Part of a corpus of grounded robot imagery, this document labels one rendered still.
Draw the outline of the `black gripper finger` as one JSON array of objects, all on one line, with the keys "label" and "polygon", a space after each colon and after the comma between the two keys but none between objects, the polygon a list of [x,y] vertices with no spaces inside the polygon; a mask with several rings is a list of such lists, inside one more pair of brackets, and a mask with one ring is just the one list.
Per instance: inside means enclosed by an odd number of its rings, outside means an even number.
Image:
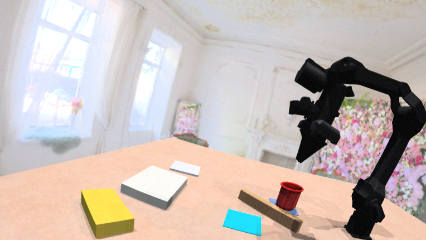
[{"label": "black gripper finger", "polygon": [[308,159],[311,155],[315,154],[323,146],[326,146],[327,143],[311,134],[310,132],[304,130],[306,141],[303,145],[301,153],[299,154],[298,162],[302,163]]},{"label": "black gripper finger", "polygon": [[301,139],[301,143],[300,143],[300,145],[299,145],[299,150],[298,150],[298,153],[297,153],[297,156],[296,156],[296,160],[298,160],[298,158],[299,158],[299,154],[301,153],[301,150],[302,150],[302,148],[303,148],[303,145],[304,145],[304,143],[305,143],[305,141],[306,141],[306,137],[305,137],[304,130],[299,129],[299,131],[301,132],[302,139]]}]

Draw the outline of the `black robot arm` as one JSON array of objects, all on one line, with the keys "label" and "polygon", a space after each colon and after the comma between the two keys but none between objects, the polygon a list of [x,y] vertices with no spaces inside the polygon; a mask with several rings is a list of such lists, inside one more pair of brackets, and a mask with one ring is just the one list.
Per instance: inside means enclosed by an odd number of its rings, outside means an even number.
[{"label": "black robot arm", "polygon": [[[385,218],[382,203],[385,199],[385,186],[394,172],[409,140],[419,133],[426,123],[426,111],[422,101],[411,91],[410,86],[374,71],[352,57],[345,57],[324,69],[308,58],[297,72],[296,83],[312,93],[321,92],[320,98],[327,99],[337,107],[345,97],[354,97],[352,86],[363,87],[388,94],[393,112],[393,133],[371,175],[359,179],[353,188],[352,207],[355,209],[344,227],[357,239],[372,240],[369,236],[375,223]],[[399,103],[402,97],[409,106]],[[320,101],[311,101],[310,97],[290,101],[289,113],[312,119],[318,117]]]}]

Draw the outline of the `brown wooden plank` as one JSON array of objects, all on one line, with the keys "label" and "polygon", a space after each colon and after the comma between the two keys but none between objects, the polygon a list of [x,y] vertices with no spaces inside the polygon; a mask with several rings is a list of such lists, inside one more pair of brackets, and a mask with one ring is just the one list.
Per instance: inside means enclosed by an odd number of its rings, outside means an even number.
[{"label": "brown wooden plank", "polygon": [[255,195],[247,189],[241,189],[238,199],[253,207],[255,210],[266,215],[294,233],[299,232],[303,220],[293,214],[275,206],[269,201]]}]

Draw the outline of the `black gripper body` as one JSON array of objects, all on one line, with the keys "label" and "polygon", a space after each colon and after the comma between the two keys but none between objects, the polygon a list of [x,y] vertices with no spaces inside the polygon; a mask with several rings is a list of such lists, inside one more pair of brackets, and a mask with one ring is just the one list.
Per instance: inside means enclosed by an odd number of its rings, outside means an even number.
[{"label": "black gripper body", "polygon": [[323,98],[319,98],[318,105],[318,117],[314,119],[307,117],[307,120],[301,120],[297,127],[310,132],[324,142],[329,140],[330,143],[337,145],[341,137],[340,131],[331,125],[334,119],[340,115],[339,107]]}]

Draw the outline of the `yellow rectangular block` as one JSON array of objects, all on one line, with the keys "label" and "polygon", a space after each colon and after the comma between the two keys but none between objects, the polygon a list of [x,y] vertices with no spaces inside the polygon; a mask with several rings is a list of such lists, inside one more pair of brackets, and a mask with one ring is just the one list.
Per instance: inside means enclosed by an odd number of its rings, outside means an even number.
[{"label": "yellow rectangular block", "polygon": [[134,231],[134,217],[113,188],[81,190],[81,204],[95,238]]}]

